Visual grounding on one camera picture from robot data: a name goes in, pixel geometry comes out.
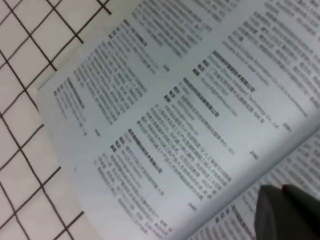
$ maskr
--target black object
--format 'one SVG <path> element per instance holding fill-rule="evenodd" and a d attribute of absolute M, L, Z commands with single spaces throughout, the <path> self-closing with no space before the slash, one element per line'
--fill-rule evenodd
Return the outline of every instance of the black object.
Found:
<path fill-rule="evenodd" d="M 262 186 L 254 227 L 257 240 L 320 240 L 320 201 L 293 185 Z"/>

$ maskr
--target grid pattern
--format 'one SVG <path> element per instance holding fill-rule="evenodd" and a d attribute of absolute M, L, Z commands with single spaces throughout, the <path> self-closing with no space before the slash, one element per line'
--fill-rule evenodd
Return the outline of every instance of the grid pattern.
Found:
<path fill-rule="evenodd" d="M 0 0 L 0 240 L 100 240 L 47 140 L 35 95 L 116 0 Z"/>

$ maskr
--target open book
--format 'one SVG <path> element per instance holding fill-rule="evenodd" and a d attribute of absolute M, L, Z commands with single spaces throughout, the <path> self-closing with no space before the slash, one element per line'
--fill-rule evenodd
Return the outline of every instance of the open book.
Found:
<path fill-rule="evenodd" d="M 104 239 L 254 240 L 260 185 L 319 196 L 319 1 L 124 4 L 37 99 Z"/>

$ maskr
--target grid line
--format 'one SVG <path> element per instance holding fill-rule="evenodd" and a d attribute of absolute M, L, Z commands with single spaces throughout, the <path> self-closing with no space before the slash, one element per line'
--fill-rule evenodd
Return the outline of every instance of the grid line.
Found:
<path fill-rule="evenodd" d="M 53 65 L 53 63 L 50 61 L 50 59 L 48 58 L 48 56 L 45 54 L 45 52 L 42 50 L 42 48 L 39 46 L 39 44 L 36 42 L 36 40 L 34 39 L 34 37 L 32 36 L 32 34 L 30 34 L 30 32 L 28 31 L 28 29 L 26 28 L 26 26 L 23 24 L 23 22 L 20 20 L 20 18 L 17 16 L 17 14 L 13 11 L 13 9 L 11 8 L 11 6 L 8 4 L 7 0 L 3 0 L 3 2 L 7 5 L 7 7 L 10 9 L 11 13 L 15 16 L 15 18 L 17 19 L 17 21 L 20 23 L 20 25 L 22 26 L 22 28 L 25 30 L 25 32 L 28 34 L 29 38 L 33 41 L 33 43 L 36 45 L 36 47 L 39 49 L 39 51 L 42 53 L 42 55 L 44 56 L 44 58 L 50 63 L 51 67 L 55 70 L 56 67 Z"/>
<path fill-rule="evenodd" d="M 55 11 L 55 13 L 60 17 L 60 19 L 64 22 L 64 24 L 70 29 L 70 31 L 73 33 L 73 35 L 80 41 L 80 43 L 84 44 L 85 42 L 81 39 L 81 37 L 75 32 L 75 30 L 70 26 L 70 24 L 65 20 L 65 18 L 60 14 L 60 12 L 57 10 L 57 6 L 53 6 L 53 4 L 49 0 L 45 0 Z"/>
<path fill-rule="evenodd" d="M 102 3 L 100 0 L 96 0 L 101 7 L 110 15 L 112 15 L 111 11 L 106 7 L 106 5 L 110 2 L 110 0 L 106 0 L 105 3 Z"/>
<path fill-rule="evenodd" d="M 13 10 L 15 10 L 21 3 L 23 0 L 20 0 L 14 7 Z M 5 20 L 7 20 L 7 18 L 10 16 L 11 12 L 9 12 L 2 21 L 0 21 L 0 27 L 1 25 L 5 22 Z"/>
<path fill-rule="evenodd" d="M 8 202 L 9 202 L 11 208 L 12 208 L 13 215 L 15 216 L 15 219 L 16 219 L 17 223 L 19 224 L 20 228 L 22 229 L 25 237 L 26 237 L 28 240 L 30 240 L 30 237 L 29 237 L 28 233 L 26 232 L 26 229 L 24 228 L 24 226 L 21 224 L 21 222 L 20 222 L 20 220 L 19 220 L 19 217 L 18 217 L 18 214 L 17 214 L 17 212 L 16 212 L 16 210 L 15 210 L 15 207 L 14 207 L 11 199 L 9 198 L 9 195 L 8 195 L 7 191 L 5 190 L 4 186 L 2 185 L 1 181 L 0 181 L 0 188 L 2 189 L 5 197 L 7 198 Z"/>
<path fill-rule="evenodd" d="M 77 38 L 82 44 L 84 44 L 84 41 L 80 38 L 79 34 L 90 24 L 90 22 L 102 11 L 102 9 L 104 9 L 109 15 L 111 15 L 112 13 L 110 12 L 110 10 L 106 7 L 107 3 L 110 0 L 107 0 L 105 3 L 102 3 L 100 0 L 96 0 L 100 5 L 100 9 L 84 24 L 84 26 L 78 31 L 75 32 L 70 25 L 64 20 L 64 18 L 61 16 L 61 14 L 56 10 L 56 8 L 59 6 L 59 4 L 63 1 L 60 0 L 58 2 L 58 4 L 56 6 L 53 6 L 51 4 L 51 2 L 49 0 L 46 0 L 50 6 L 52 7 L 51 11 L 45 16 L 45 18 L 39 23 L 39 25 L 32 31 L 29 32 L 27 30 L 27 28 L 24 26 L 24 24 L 22 23 L 22 21 L 18 18 L 18 16 L 16 15 L 16 13 L 14 12 L 14 10 L 21 4 L 23 0 L 20 0 L 19 3 L 15 6 L 15 7 L 10 7 L 9 4 L 7 3 L 7 0 L 3 0 L 3 2 L 7 5 L 7 7 L 10 10 L 10 13 L 5 17 L 5 19 L 3 21 L 0 22 L 0 26 L 3 24 L 3 22 L 9 17 L 10 14 L 13 14 L 14 17 L 18 20 L 18 22 L 20 23 L 20 25 L 22 26 L 22 28 L 27 32 L 28 37 L 22 42 L 22 44 L 20 44 L 20 46 L 13 52 L 13 54 L 9 57 L 6 58 L 6 56 L 3 54 L 3 52 L 0 50 L 0 55 L 3 57 L 5 63 L 0 66 L 0 70 L 3 68 L 3 66 L 5 66 L 6 64 L 8 65 L 8 67 L 11 69 L 11 71 L 13 72 L 13 74 L 15 75 L 15 77 L 17 78 L 18 82 L 20 83 L 20 85 L 23 88 L 23 91 L 14 99 L 14 101 L 6 108 L 6 110 L 1 113 L 0 112 L 0 119 L 3 120 L 3 123 L 5 124 L 9 134 L 11 135 L 11 137 L 13 138 L 15 144 L 18 147 L 18 150 L 13 154 L 13 156 L 0 168 L 0 172 L 17 156 L 18 153 L 21 153 L 24 157 L 24 159 L 26 160 L 28 166 L 30 167 L 34 177 L 36 178 L 36 180 L 38 181 L 40 187 L 18 208 L 15 209 L 14 205 L 9 197 L 9 195 L 7 194 L 4 186 L 2 185 L 2 183 L 0 182 L 0 188 L 3 190 L 7 200 L 9 201 L 9 204 L 13 210 L 13 215 L 11 217 L 9 217 L 9 219 L 2 225 L 0 226 L 0 230 L 3 229 L 14 217 L 16 218 L 17 223 L 19 224 L 19 226 L 21 227 L 24 235 L 26 236 L 26 238 L 28 240 L 30 240 L 30 237 L 27 233 L 27 231 L 25 230 L 25 228 L 23 227 L 22 223 L 19 220 L 18 217 L 18 212 L 23 209 L 23 207 L 25 207 L 29 201 L 31 201 L 31 199 L 37 194 L 39 193 L 41 190 L 43 191 L 44 195 L 46 196 L 47 200 L 49 201 L 51 207 L 53 208 L 55 214 L 57 215 L 57 217 L 59 218 L 61 224 L 63 225 L 63 230 L 53 239 L 53 240 L 57 240 L 58 238 L 60 238 L 64 233 L 67 233 L 69 235 L 69 237 L 71 238 L 71 240 L 74 240 L 74 237 L 72 236 L 72 234 L 69 231 L 69 228 L 77 222 L 78 219 L 80 219 L 83 215 L 84 212 L 82 211 L 70 224 L 66 225 L 65 222 L 63 221 L 62 217 L 60 216 L 55 204 L 53 203 L 53 201 L 50 199 L 49 195 L 47 194 L 47 191 L 45 189 L 46 184 L 61 170 L 61 166 L 44 182 L 42 183 L 41 180 L 39 179 L 37 173 L 35 172 L 35 170 L 33 169 L 33 166 L 31 165 L 29 159 L 27 158 L 26 154 L 24 153 L 23 148 L 33 139 L 33 137 L 44 127 L 44 125 L 42 124 L 31 136 L 30 138 L 23 144 L 20 145 L 17 141 L 17 139 L 15 138 L 14 134 L 12 133 L 7 121 L 4 118 L 4 114 L 8 112 L 8 110 L 17 102 L 17 100 L 21 97 L 21 95 L 23 95 L 24 93 L 27 94 L 28 98 L 31 100 L 32 104 L 36 107 L 36 109 L 38 110 L 38 107 L 36 105 L 36 103 L 34 102 L 33 98 L 30 96 L 28 89 L 30 88 L 30 86 L 32 86 L 32 84 L 43 74 L 43 72 L 49 67 L 51 66 L 52 69 L 54 71 L 57 72 L 56 67 L 54 66 L 53 62 L 54 60 L 57 59 L 57 57 L 68 47 L 68 45 L 75 39 Z M 63 48 L 55 55 L 55 57 L 53 58 L 52 61 L 50 61 L 50 59 L 48 58 L 48 56 L 46 56 L 46 54 L 44 53 L 44 51 L 41 49 L 41 47 L 38 45 L 38 43 L 35 41 L 35 39 L 33 38 L 33 33 L 46 21 L 46 19 L 50 16 L 50 14 L 52 14 L 52 12 L 56 12 L 58 14 L 58 16 L 62 19 L 62 21 L 67 25 L 67 27 L 72 31 L 73 33 L 73 37 L 72 39 L 65 44 L 65 46 L 63 46 Z M 19 78 L 19 76 L 17 75 L 17 73 L 15 72 L 15 70 L 13 69 L 13 67 L 10 64 L 10 60 L 12 59 L 12 57 L 19 51 L 19 49 L 21 49 L 21 47 L 29 40 L 31 39 L 34 44 L 36 45 L 36 47 L 40 50 L 40 52 L 43 54 L 43 56 L 46 58 L 46 60 L 48 61 L 48 65 L 34 78 L 34 80 L 27 86 L 24 86 L 24 84 L 22 83 L 21 79 Z"/>
<path fill-rule="evenodd" d="M 66 224 L 64 222 L 64 220 L 62 219 L 61 215 L 59 214 L 56 206 L 54 205 L 54 203 L 52 202 L 52 200 L 50 199 L 49 195 L 47 194 L 46 189 L 44 188 L 43 183 L 41 182 L 40 178 L 38 177 L 37 173 L 35 172 L 34 168 L 32 167 L 27 155 L 25 154 L 24 150 L 21 148 L 20 144 L 18 143 L 16 137 L 14 136 L 14 134 L 12 133 L 7 121 L 5 120 L 4 116 L 2 116 L 2 114 L 0 113 L 0 117 L 2 118 L 3 123 L 5 124 L 6 128 L 8 129 L 11 137 L 13 138 L 15 144 L 17 145 L 19 151 L 22 153 L 22 155 L 24 156 L 24 159 L 26 160 L 26 163 L 28 164 L 29 168 L 31 169 L 31 172 L 33 173 L 34 177 L 36 178 L 36 180 L 38 181 L 38 183 L 40 184 L 40 188 L 42 189 L 44 195 L 46 196 L 47 200 L 49 201 L 50 205 L 52 206 L 55 214 L 57 215 L 57 217 L 59 218 L 60 222 L 62 223 L 63 227 L 66 229 Z M 71 240 L 75 240 L 74 237 L 72 236 L 72 234 L 70 233 L 70 231 L 67 229 L 66 232 L 68 233 L 69 237 L 71 238 Z"/>
<path fill-rule="evenodd" d="M 8 65 L 8 67 L 11 69 L 11 71 L 13 72 L 14 76 L 16 77 L 16 79 L 18 80 L 18 82 L 20 83 L 23 92 L 26 93 L 26 95 L 28 96 L 28 98 L 30 99 L 30 101 L 32 102 L 32 104 L 35 106 L 35 108 L 38 110 L 37 104 L 35 103 L 35 101 L 32 99 L 32 97 L 30 96 L 29 92 L 27 91 L 25 85 L 22 83 L 20 77 L 18 76 L 18 74 L 16 73 L 16 71 L 14 70 L 14 68 L 11 66 L 11 63 L 8 61 L 8 59 L 6 58 L 6 56 L 4 55 L 4 53 L 1 51 L 0 49 L 0 55 L 3 57 L 5 63 Z"/>
<path fill-rule="evenodd" d="M 59 6 L 59 4 L 62 2 L 63 0 L 60 0 L 57 5 L 55 6 L 55 8 L 57 8 Z M 110 0 L 107 0 L 105 3 L 103 3 L 103 6 L 105 6 Z M 102 11 L 102 9 L 104 9 L 103 7 L 100 7 L 100 9 L 94 14 L 92 15 L 92 17 L 82 26 L 82 28 L 77 32 L 77 35 L 79 35 L 80 33 L 82 33 L 82 31 L 91 23 L 91 21 L 93 19 L 95 19 L 95 17 Z M 49 14 L 45 17 L 45 19 L 47 19 L 49 17 L 49 15 L 53 12 L 53 9 L 49 12 Z M 31 35 L 42 25 L 42 23 L 44 22 L 41 21 L 40 24 L 35 28 L 35 30 L 31 33 Z M 28 36 L 28 38 L 18 47 L 18 49 L 16 51 L 14 51 L 14 53 L 8 58 L 4 58 L 5 60 L 5 63 L 0 66 L 0 71 L 1 69 L 10 61 L 10 59 L 17 53 L 17 51 L 27 42 L 27 40 L 29 39 L 30 37 Z M 74 35 L 61 49 L 60 51 L 55 55 L 55 57 L 52 59 L 52 64 L 53 62 L 57 59 L 57 57 L 59 57 L 59 55 L 69 46 L 69 44 L 76 38 L 76 36 Z M 49 67 L 51 66 L 51 64 L 49 63 L 47 66 L 44 67 L 44 69 L 34 78 L 34 80 L 32 80 L 31 83 L 29 83 L 28 86 L 24 87 L 23 83 L 21 82 L 20 84 L 22 85 L 23 87 L 23 91 L 21 93 L 18 94 L 18 96 L 13 100 L 13 102 L 3 111 L 2 115 L 5 115 L 8 110 L 17 102 L 17 100 L 19 99 L 19 97 L 23 94 L 23 93 L 26 93 L 29 97 L 29 99 L 32 101 L 33 105 L 36 107 L 36 109 L 38 110 L 38 107 L 37 107 L 37 104 L 34 102 L 33 98 L 29 95 L 29 92 L 28 92 L 28 89 L 30 88 L 30 86 L 40 77 L 40 75 Z M 19 81 L 19 78 L 18 78 L 18 75 L 17 74 L 14 74 L 18 81 Z"/>

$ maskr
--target checkered surface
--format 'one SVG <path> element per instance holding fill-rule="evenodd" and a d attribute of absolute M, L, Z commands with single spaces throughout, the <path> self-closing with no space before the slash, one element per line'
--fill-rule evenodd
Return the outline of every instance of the checkered surface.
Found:
<path fill-rule="evenodd" d="M 49 145 L 35 96 L 117 0 L 0 0 L 0 240 L 100 240 Z"/>

